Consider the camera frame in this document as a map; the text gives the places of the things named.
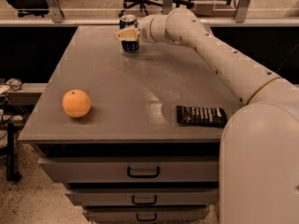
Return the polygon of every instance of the orange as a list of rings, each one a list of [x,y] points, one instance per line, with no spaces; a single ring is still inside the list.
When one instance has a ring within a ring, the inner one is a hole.
[[[91,99],[82,90],[68,91],[63,98],[63,108],[70,117],[81,118],[90,111]]]

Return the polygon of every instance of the metal stand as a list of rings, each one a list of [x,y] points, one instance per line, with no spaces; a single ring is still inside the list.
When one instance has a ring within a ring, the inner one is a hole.
[[[7,126],[7,146],[0,148],[0,156],[7,155],[7,181],[18,182],[21,180],[21,174],[15,172],[15,154],[14,154],[14,133],[16,128],[13,123]]]

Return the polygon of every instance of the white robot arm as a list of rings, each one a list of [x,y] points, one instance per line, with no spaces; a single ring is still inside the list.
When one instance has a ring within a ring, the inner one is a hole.
[[[190,47],[244,105],[221,138],[221,224],[299,223],[299,89],[230,47],[188,9],[143,18],[140,37]]]

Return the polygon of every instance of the soda can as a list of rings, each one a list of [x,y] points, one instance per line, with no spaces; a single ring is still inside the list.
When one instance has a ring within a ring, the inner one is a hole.
[[[134,15],[123,15],[120,20],[120,28],[123,29],[127,26],[134,25],[137,27],[138,20]],[[134,52],[139,49],[139,38],[136,41],[122,41],[121,42],[123,50],[127,52]]]

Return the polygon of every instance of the drawer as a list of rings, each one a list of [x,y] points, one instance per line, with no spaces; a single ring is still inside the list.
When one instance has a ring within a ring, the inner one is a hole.
[[[76,189],[67,198],[81,206],[210,205],[218,200],[218,189]]]
[[[83,215],[88,221],[154,222],[204,219],[208,211],[208,207],[96,208],[83,210]]]
[[[53,182],[212,182],[217,157],[111,157],[39,159]]]

